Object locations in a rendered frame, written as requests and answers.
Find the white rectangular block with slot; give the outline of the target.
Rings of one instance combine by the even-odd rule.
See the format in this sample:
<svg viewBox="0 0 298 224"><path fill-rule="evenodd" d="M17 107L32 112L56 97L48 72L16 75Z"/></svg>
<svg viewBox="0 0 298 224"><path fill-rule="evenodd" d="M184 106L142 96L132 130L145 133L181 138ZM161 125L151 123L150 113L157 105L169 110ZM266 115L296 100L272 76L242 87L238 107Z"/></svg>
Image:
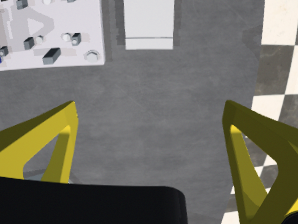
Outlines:
<svg viewBox="0 0 298 224"><path fill-rule="evenodd" d="M173 49L174 0L124 0L126 49Z"/></svg>

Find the light grey fixture plate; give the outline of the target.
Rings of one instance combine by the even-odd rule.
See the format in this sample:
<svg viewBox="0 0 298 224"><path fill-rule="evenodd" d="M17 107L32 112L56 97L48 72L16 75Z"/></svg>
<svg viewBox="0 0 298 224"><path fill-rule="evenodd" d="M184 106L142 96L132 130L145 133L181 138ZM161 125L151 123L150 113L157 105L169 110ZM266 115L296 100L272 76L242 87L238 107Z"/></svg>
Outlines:
<svg viewBox="0 0 298 224"><path fill-rule="evenodd" d="M48 5L43 0L27 0L28 6L17 10L17 0L0 1L0 47L7 46L9 54L3 57L0 71L61 67L104 65L105 47L101 0L52 0ZM72 39L63 36L81 33L81 42L72 46ZM41 44L36 42L43 36ZM34 46L24 49L24 40L34 38ZM44 65L42 57L51 49L59 48L61 55L53 65ZM99 53L95 63L87 61L90 50Z"/></svg>

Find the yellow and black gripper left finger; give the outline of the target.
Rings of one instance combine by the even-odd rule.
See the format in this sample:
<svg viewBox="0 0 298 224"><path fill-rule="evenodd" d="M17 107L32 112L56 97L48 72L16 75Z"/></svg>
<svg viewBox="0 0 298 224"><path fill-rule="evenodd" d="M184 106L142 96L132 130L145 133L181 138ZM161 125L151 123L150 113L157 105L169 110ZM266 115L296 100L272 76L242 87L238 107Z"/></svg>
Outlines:
<svg viewBox="0 0 298 224"><path fill-rule="evenodd" d="M68 183L77 128L75 102L68 101L0 131L0 176L24 179L24 164L59 134L40 181Z"/></svg>

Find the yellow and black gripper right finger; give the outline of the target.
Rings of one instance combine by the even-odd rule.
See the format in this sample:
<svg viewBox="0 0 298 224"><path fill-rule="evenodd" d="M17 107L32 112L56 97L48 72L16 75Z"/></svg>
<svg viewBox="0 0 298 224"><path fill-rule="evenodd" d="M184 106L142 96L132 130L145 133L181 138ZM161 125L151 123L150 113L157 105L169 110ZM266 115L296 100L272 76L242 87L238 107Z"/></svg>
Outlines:
<svg viewBox="0 0 298 224"><path fill-rule="evenodd" d="M232 100L225 102L222 124L239 223L281 224L298 212L298 129ZM239 130L277 163L268 194Z"/></svg>

